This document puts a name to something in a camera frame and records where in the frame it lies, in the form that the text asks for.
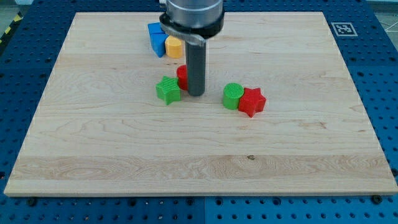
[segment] blue block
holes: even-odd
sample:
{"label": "blue block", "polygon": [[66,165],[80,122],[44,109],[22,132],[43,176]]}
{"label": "blue block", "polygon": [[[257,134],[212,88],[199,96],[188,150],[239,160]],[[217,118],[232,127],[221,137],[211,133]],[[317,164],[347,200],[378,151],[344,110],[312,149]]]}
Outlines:
{"label": "blue block", "polygon": [[165,41],[169,35],[167,34],[151,34],[150,35],[150,44],[154,52],[157,54],[158,57],[163,57],[166,53],[165,48]]}
{"label": "blue block", "polygon": [[149,35],[152,35],[152,34],[165,34],[165,32],[162,30],[162,28],[160,28],[160,23],[159,22],[148,24],[148,31],[149,31]]}

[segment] blue perforated panel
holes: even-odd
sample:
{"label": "blue perforated panel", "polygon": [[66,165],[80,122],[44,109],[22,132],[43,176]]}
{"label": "blue perforated panel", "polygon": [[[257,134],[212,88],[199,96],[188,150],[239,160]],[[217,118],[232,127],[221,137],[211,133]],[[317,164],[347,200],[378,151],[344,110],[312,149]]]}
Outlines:
{"label": "blue perforated panel", "polygon": [[[362,0],[227,0],[227,11],[322,11],[383,151],[398,173],[398,52]],[[78,11],[159,11],[155,0],[36,0],[0,58],[0,191]],[[398,223],[393,197],[7,198],[0,223]]]}

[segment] green cylinder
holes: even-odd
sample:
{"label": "green cylinder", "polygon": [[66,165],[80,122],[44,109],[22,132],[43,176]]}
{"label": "green cylinder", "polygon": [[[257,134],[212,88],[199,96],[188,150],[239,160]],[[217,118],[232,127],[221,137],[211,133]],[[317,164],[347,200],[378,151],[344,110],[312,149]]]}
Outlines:
{"label": "green cylinder", "polygon": [[244,90],[240,84],[229,83],[224,87],[223,105],[230,110],[236,110]]}

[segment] red star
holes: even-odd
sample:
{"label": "red star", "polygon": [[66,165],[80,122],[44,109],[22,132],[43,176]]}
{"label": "red star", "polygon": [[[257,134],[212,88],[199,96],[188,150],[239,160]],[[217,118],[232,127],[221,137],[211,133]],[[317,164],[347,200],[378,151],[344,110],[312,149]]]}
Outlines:
{"label": "red star", "polygon": [[249,117],[264,110],[267,99],[261,95],[261,89],[244,88],[243,96],[239,102],[239,111],[245,112]]}

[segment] metal cylinder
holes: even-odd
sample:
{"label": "metal cylinder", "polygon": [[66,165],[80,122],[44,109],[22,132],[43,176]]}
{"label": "metal cylinder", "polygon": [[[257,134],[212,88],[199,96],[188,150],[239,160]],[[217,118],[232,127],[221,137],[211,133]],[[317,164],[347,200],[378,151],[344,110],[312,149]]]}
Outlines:
{"label": "metal cylinder", "polygon": [[206,44],[203,47],[185,43],[187,56],[188,93],[200,96],[205,92]]}
{"label": "metal cylinder", "polygon": [[167,14],[172,22],[184,27],[206,27],[220,18],[223,0],[167,0]]}

